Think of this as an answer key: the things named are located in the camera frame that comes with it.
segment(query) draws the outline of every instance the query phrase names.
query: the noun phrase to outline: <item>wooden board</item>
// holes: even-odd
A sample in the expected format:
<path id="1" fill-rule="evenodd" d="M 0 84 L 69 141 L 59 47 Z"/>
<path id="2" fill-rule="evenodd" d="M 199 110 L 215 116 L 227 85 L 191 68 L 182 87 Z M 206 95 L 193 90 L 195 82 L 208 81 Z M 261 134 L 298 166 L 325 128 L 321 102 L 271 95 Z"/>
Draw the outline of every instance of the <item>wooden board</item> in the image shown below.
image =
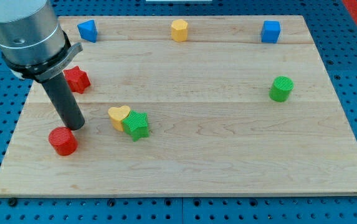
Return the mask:
<path id="1" fill-rule="evenodd" d="M 61 17 L 72 42 L 76 25 Z M 0 169 L 0 197 L 284 197 L 357 195 L 357 143 L 301 16 L 95 17 L 96 44 L 80 65 L 92 86 L 76 94 L 86 125 L 60 157 L 47 142 L 62 125 L 33 85 Z M 278 20 L 278 44 L 261 44 Z M 289 76 L 288 101 L 268 96 Z M 147 112 L 150 137 L 115 131 L 111 106 Z"/>

